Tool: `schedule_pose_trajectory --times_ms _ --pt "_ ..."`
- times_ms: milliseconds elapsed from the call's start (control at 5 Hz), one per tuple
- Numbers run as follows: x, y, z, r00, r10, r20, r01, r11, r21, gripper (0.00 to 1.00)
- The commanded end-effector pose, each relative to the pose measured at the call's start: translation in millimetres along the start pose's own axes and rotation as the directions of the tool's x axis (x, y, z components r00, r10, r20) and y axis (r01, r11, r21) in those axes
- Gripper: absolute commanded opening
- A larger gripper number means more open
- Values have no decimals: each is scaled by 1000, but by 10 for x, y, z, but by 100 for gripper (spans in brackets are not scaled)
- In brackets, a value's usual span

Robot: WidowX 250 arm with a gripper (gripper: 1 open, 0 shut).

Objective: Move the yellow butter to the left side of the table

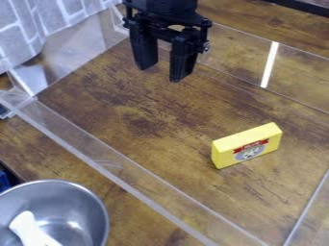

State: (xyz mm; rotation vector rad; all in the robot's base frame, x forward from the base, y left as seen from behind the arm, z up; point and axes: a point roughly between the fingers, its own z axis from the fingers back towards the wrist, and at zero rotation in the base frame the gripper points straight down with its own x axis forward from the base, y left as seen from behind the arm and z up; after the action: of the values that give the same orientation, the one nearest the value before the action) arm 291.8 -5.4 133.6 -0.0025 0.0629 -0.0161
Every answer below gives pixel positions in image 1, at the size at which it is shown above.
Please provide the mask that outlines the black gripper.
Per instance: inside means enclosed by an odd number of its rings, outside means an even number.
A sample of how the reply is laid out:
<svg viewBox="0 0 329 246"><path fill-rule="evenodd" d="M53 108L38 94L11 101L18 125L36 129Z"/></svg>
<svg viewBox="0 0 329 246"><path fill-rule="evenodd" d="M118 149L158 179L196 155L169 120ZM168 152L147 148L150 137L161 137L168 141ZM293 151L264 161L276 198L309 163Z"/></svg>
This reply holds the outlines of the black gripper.
<svg viewBox="0 0 329 246"><path fill-rule="evenodd" d="M200 53L210 50L208 41L209 29L213 22L197 12L198 0L122 0L127 11L137 10L146 15L184 27L200 27ZM130 41L135 63L141 70L146 70L158 63L158 41L146 26L139 22L130 25ZM193 72L198 58L196 45L184 37L173 40L170 52L170 81L177 83Z"/></svg>

